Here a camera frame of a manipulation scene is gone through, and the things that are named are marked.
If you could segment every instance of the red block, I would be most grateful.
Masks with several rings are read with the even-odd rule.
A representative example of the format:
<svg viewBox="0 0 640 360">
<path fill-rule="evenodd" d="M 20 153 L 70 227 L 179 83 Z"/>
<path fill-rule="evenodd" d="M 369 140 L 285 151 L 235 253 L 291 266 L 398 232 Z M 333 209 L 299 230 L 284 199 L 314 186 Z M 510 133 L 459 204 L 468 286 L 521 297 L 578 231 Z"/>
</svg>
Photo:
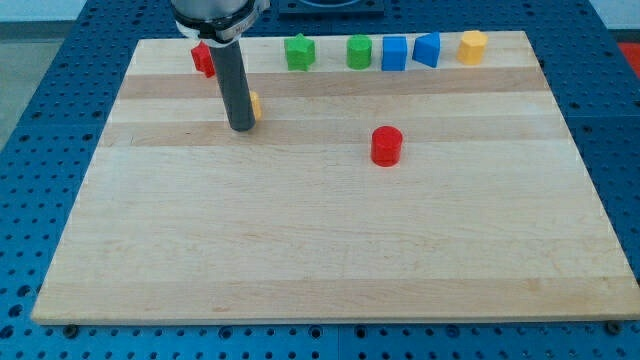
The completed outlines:
<svg viewBox="0 0 640 360">
<path fill-rule="evenodd" d="M 377 128 L 371 136 L 371 160 L 379 166 L 393 166 L 400 161 L 402 133 L 393 126 Z"/>
<path fill-rule="evenodd" d="M 636 76 L 640 78 L 640 44 L 636 43 L 620 43 L 620 50 L 627 58 L 627 61 L 636 72 Z"/>
<path fill-rule="evenodd" d="M 204 42 L 200 41 L 198 46 L 191 49 L 191 57 L 193 57 L 193 63 L 196 66 L 196 70 L 204 73 L 206 77 L 212 77 L 216 74 L 216 69 L 213 66 L 213 59 L 211 58 L 211 52 L 209 47 Z"/>
</svg>

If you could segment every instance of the blue block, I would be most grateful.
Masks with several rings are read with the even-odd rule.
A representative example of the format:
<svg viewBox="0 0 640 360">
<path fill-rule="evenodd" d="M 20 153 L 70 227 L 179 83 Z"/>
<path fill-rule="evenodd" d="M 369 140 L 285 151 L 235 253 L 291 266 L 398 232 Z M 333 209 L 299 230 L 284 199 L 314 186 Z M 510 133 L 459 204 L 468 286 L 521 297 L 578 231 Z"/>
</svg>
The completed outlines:
<svg viewBox="0 0 640 360">
<path fill-rule="evenodd" d="M 385 36 L 382 38 L 382 71 L 404 71 L 407 63 L 407 38 Z"/>
<path fill-rule="evenodd" d="M 433 68 L 438 66 L 440 56 L 440 33 L 434 32 L 416 39 L 413 47 L 413 60 Z"/>
</svg>

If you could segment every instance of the wood grain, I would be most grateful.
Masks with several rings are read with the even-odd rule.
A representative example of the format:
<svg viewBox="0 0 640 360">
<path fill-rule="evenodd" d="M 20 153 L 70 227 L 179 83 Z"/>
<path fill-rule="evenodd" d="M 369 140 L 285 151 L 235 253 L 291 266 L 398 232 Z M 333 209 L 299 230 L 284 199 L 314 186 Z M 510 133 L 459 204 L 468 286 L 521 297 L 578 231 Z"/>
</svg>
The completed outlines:
<svg viewBox="0 0 640 360">
<path fill-rule="evenodd" d="M 264 121 L 231 131 L 189 40 L 138 45 L 36 303 L 43 324 L 603 320 L 636 283 L 522 32 L 482 66 L 310 73 L 243 39 Z M 374 53 L 381 36 L 373 36 Z M 400 163 L 369 160 L 381 125 Z"/>
</svg>

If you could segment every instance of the blue pegboard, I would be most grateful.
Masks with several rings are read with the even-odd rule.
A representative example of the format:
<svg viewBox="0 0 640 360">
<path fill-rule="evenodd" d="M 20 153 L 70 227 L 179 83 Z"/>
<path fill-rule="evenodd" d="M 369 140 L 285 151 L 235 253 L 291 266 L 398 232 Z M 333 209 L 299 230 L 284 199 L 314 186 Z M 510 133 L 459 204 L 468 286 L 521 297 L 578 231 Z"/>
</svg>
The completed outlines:
<svg viewBox="0 0 640 360">
<path fill-rule="evenodd" d="M 525 30 L 640 276 L 640 83 L 578 1 L 385 0 L 247 35 Z M 89 0 L 0 154 L 0 359 L 640 359 L 640 322 L 41 327 L 29 319 L 136 43 L 179 37 L 165 0 Z"/>
</svg>

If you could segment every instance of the blue cube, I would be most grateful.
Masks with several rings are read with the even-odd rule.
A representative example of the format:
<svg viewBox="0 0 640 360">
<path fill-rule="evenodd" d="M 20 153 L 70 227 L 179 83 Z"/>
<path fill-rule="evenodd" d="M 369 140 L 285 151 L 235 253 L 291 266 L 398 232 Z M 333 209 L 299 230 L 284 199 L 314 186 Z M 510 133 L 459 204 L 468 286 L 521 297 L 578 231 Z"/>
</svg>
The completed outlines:
<svg viewBox="0 0 640 360">
<path fill-rule="evenodd" d="M 382 38 L 382 71 L 404 71 L 407 63 L 407 38 L 385 36 Z"/>
<path fill-rule="evenodd" d="M 434 32 L 420 36 L 413 46 L 413 60 L 427 66 L 437 67 L 440 56 L 440 33 Z"/>
</svg>

